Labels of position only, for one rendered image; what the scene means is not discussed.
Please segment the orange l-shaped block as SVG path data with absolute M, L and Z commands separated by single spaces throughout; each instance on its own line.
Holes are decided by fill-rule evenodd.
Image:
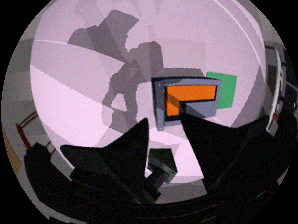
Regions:
M 185 100 L 214 99 L 216 85 L 165 85 L 166 115 L 178 115 L 178 103 Z

